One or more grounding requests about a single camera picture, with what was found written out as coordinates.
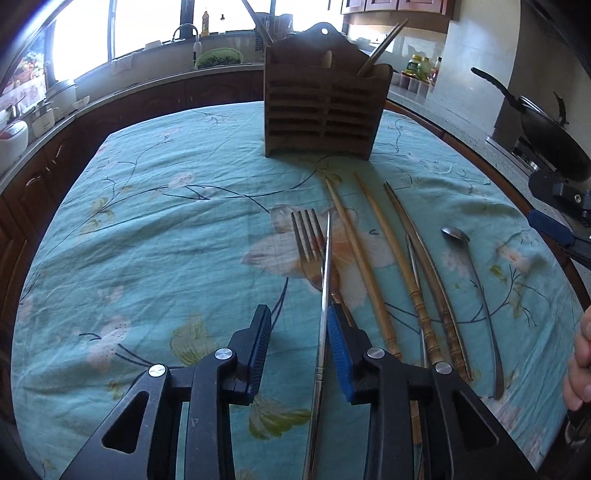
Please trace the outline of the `right hand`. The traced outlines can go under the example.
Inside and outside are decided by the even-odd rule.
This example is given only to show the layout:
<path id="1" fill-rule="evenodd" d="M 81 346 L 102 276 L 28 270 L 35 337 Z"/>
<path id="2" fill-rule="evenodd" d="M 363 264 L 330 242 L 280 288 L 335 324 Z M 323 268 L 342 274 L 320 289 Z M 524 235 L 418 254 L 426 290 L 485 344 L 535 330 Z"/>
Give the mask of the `right hand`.
<path id="1" fill-rule="evenodd" d="M 591 400 L 591 308 L 581 316 L 574 337 L 574 350 L 568 360 L 563 382 L 563 399 L 567 408 L 578 411 Z"/>

